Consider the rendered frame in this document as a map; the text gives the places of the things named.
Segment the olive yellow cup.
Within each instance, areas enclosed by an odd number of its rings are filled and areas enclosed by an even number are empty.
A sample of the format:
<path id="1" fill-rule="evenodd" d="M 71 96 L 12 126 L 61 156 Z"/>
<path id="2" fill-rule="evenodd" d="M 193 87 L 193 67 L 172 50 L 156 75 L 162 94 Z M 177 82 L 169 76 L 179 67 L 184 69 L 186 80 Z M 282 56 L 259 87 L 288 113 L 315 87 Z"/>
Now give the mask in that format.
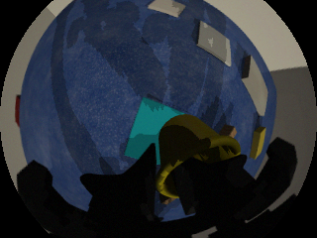
<path id="1" fill-rule="evenodd" d="M 155 177 L 156 189 L 171 198 L 179 198 L 170 173 L 178 164 L 190 158 L 215 163 L 241 155 L 237 139 L 219 136 L 209 124 L 206 126 L 197 116 L 189 114 L 174 116 L 163 124 L 158 147 L 161 168 Z"/>

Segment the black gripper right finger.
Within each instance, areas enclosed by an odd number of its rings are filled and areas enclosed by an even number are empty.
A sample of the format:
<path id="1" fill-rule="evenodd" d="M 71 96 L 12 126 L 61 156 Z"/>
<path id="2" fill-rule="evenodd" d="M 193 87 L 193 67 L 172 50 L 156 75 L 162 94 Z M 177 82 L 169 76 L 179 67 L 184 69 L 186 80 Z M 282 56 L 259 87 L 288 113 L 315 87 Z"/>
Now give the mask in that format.
<path id="1" fill-rule="evenodd" d="M 213 179 L 220 179 L 244 167 L 246 159 L 247 155 L 238 155 L 222 162 L 205 163 L 199 159 L 190 158 L 178 164 L 170 173 L 179 202 L 182 203 L 183 213 L 185 215 L 195 213 L 194 207 L 205 193 L 207 185 Z"/>

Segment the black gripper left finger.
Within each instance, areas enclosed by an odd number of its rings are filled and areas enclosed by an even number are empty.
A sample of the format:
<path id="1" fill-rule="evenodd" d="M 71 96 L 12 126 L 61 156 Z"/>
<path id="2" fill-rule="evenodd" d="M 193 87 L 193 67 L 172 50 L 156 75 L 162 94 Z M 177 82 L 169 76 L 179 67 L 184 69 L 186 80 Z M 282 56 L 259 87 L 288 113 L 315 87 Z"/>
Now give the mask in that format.
<path id="1" fill-rule="evenodd" d="M 148 221 L 155 219 L 156 146 L 150 143 L 138 161 L 121 175 L 86 174 L 80 182 L 92 195 L 138 201 Z"/>

